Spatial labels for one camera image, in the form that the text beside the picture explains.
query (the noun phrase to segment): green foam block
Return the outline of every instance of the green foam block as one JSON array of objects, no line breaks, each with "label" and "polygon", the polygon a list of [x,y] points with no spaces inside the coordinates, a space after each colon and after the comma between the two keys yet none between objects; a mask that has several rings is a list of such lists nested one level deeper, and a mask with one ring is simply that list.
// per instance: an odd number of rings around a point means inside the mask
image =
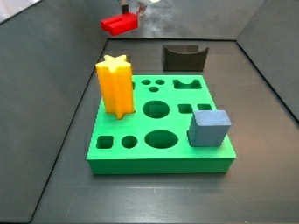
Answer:
[{"label": "green foam block", "polygon": [[134,113],[121,120],[101,101],[88,147],[93,174],[226,172],[236,153],[225,136],[220,147],[190,147],[192,111],[216,109],[202,77],[133,75]]}]

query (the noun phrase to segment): square hole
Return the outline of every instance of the square hole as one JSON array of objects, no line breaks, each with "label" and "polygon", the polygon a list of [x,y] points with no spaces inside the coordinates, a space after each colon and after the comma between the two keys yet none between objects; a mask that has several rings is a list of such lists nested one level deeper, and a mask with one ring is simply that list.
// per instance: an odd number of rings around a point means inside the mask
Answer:
[{"label": "square hole", "polygon": [[97,138],[97,148],[109,149],[113,146],[113,137],[112,136],[100,136]]},{"label": "square hole", "polygon": [[198,110],[210,110],[210,105],[209,104],[197,104]]},{"label": "square hole", "polygon": [[181,114],[190,114],[192,113],[192,105],[190,104],[178,104],[178,111]]}]

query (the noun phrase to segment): gray cube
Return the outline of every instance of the gray cube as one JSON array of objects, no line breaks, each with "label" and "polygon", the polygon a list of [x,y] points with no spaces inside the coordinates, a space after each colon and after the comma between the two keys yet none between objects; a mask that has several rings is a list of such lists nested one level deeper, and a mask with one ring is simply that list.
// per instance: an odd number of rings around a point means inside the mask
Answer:
[{"label": "gray cube", "polygon": [[220,146],[229,126],[229,117],[224,110],[193,111],[188,130],[190,146]]}]

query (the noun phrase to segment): star-shaped block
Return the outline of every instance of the star-shaped block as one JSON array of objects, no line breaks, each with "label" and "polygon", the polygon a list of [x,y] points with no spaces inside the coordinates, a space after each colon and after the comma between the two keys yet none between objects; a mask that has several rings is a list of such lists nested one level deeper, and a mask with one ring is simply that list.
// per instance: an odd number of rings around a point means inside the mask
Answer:
[{"label": "star-shaped block", "polygon": [[122,119],[124,114],[134,113],[132,67],[125,55],[105,55],[104,59],[96,64],[96,69],[105,111]]},{"label": "star-shaped block", "polygon": [[126,56],[121,55],[117,57],[104,56],[105,61],[96,64],[97,69],[106,68],[113,74],[117,69],[129,68],[130,64],[126,62]]}]

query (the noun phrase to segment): gray table surface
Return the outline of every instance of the gray table surface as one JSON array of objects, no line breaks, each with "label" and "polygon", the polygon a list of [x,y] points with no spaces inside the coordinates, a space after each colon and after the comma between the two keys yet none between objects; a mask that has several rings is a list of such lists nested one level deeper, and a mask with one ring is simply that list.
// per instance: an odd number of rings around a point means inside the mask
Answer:
[{"label": "gray table surface", "polygon": [[233,42],[109,40],[105,54],[128,54],[134,74],[162,74],[164,44],[209,47],[202,75],[237,153],[228,172],[93,176],[93,75],[32,223],[299,221],[299,129],[276,95]]}]

